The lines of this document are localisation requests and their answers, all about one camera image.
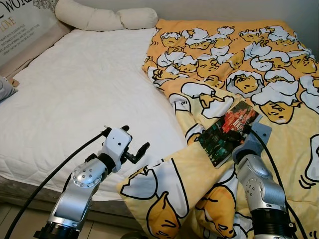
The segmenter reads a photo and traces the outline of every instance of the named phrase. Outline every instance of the white mattress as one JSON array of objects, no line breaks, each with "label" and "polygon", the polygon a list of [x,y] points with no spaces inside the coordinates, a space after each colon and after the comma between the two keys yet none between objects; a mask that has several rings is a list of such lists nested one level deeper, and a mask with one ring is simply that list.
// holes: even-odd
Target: white mattress
[{"label": "white mattress", "polygon": [[[151,146],[138,165],[111,174],[94,200],[120,200],[115,185],[152,160],[186,147],[173,108],[141,65],[154,29],[74,30],[15,78],[19,91],[0,103],[0,176],[39,185],[68,155],[102,131],[129,125],[130,153]],[[46,188],[61,191],[72,169],[104,138],[84,149]]]}]

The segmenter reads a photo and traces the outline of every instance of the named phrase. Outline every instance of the book cover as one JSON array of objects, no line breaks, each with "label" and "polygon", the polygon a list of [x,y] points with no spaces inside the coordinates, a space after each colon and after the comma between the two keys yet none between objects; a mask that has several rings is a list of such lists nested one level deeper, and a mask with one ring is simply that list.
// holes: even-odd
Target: book cover
[{"label": "book cover", "polygon": [[231,156],[233,149],[244,142],[246,127],[257,116],[250,105],[240,101],[198,137],[214,167],[219,168]]}]

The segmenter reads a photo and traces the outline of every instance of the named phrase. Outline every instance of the bolster pillow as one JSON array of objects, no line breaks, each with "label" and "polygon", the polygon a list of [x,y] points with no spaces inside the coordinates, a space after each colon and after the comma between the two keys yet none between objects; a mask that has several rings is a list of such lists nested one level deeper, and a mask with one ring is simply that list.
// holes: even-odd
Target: bolster pillow
[{"label": "bolster pillow", "polygon": [[159,20],[155,10],[147,7],[114,13],[112,10],[84,6],[74,0],[59,0],[55,15],[68,25],[88,31],[152,28]]}]

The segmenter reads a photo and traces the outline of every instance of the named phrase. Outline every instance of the cartoon print blanket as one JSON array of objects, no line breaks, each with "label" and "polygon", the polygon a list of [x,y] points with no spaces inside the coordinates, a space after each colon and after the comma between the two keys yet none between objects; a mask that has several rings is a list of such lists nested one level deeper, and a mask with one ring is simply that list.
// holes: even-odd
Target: cartoon print blanket
[{"label": "cartoon print blanket", "polygon": [[319,64],[293,30],[274,20],[161,19],[143,70],[172,103],[189,145],[118,185],[150,238],[252,238],[236,167],[214,168],[196,141],[240,100],[272,128],[267,146],[288,202],[318,237]]}]

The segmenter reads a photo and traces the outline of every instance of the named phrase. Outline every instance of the tiled floor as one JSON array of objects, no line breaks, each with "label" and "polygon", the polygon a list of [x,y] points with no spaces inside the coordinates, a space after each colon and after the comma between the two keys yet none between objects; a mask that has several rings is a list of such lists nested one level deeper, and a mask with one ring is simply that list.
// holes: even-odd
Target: tiled floor
[{"label": "tiled floor", "polygon": [[[19,212],[19,207],[0,203],[0,239],[3,239],[11,222]],[[10,239],[32,239],[48,218],[47,212],[27,210],[22,215]],[[102,223],[86,221],[79,239],[120,239],[129,229],[113,227]]]}]

